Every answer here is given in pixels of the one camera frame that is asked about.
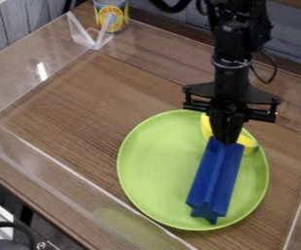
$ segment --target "yellow can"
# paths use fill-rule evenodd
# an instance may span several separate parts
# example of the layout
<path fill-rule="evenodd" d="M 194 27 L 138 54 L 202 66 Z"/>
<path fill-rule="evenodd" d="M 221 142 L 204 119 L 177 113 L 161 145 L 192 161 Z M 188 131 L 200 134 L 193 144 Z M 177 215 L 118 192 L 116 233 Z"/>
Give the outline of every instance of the yellow can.
<path fill-rule="evenodd" d="M 125 30 L 129 26 L 129 0 L 93 0 L 93 3 L 98 29 L 102 28 L 106 17 L 112 14 L 108 31 Z"/>

